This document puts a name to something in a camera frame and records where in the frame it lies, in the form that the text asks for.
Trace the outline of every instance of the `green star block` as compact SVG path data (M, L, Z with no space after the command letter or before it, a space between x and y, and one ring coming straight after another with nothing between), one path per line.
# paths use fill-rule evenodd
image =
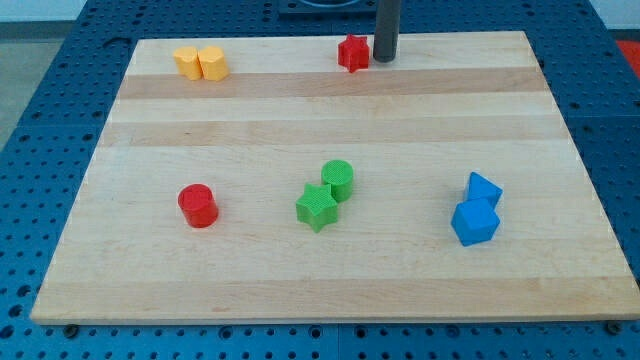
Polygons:
M351 197L353 192L353 167L344 160L331 160L322 167L322 183L331 185L331 195L337 202Z
M296 201L298 221L307 223L319 232L327 225L338 221L338 203L331 196L331 185L306 184L304 194Z

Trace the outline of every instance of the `yellow block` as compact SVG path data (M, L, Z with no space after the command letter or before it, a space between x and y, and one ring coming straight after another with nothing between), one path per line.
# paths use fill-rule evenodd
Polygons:
M221 48L207 46L198 52L198 58L200 58L205 79L220 81L229 75L229 68Z
M198 80L202 77L202 69L198 60L198 49L195 46L185 46L173 52L173 59L178 66L178 72L189 80Z

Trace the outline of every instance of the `toy block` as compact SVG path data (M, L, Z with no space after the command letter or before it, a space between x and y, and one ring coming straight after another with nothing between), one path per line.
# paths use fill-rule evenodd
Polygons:
M296 201L298 221L307 223L313 231L338 221L338 203L331 196L331 185L306 184L304 194Z
M485 198L495 208L502 196L502 189L476 172L469 175L465 190L465 201Z
M229 68L221 48L207 46L198 52L198 58L205 79L220 81L229 75Z
M198 80L202 77L202 69L198 60L198 49L195 46L185 46L173 52L173 60L176 62L178 72L189 80Z
M498 215L484 198L458 204L451 220L451 226L463 246L491 240L498 225Z
M347 35L347 39L338 44L338 64L349 69L350 73L369 68L367 37Z
M331 160L324 164L321 172L322 183L331 185L331 196L343 202L353 192L353 167L344 160Z
M216 200L211 189L203 184L193 184L182 189L178 195L178 206L187 223L194 228L207 227L218 219Z

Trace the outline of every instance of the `blue triangular prism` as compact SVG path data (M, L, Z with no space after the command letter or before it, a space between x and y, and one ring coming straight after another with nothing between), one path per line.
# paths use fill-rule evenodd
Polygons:
M491 181L485 179L480 174L472 172L469 175L465 201L485 198L489 204L495 208L502 196L502 189Z

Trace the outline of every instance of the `red cylinder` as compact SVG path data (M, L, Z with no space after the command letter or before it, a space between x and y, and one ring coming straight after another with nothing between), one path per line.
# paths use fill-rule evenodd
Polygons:
M218 218L218 206L208 186L193 184L180 191L178 206L187 223L194 228L203 228L213 224Z

